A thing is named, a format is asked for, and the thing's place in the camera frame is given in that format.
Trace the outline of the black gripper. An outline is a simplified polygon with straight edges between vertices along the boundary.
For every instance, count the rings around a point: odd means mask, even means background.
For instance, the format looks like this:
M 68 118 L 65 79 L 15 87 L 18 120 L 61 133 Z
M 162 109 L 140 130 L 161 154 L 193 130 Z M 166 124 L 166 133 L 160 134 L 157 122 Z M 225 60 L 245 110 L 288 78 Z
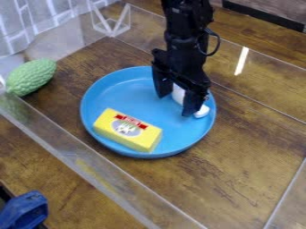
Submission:
M 203 71 L 209 54 L 208 34 L 180 38 L 164 33 L 165 50 L 152 50 L 152 83 L 158 98 L 173 90 L 173 84 L 186 89 L 182 97 L 182 116 L 199 111 L 208 100 L 209 78 Z

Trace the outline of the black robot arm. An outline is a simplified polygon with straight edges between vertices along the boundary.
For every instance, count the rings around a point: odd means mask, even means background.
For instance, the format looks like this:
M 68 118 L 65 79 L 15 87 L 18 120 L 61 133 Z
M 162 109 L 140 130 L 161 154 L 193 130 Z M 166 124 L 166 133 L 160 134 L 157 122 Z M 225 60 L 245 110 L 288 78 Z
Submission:
M 219 35 L 208 28 L 213 9 L 209 0 L 161 0 L 165 18 L 165 50 L 152 50 L 152 82 L 158 98 L 168 94 L 182 107 L 181 115 L 204 117 L 209 108 L 209 78 L 203 64 L 215 49 L 208 52 L 209 36 Z

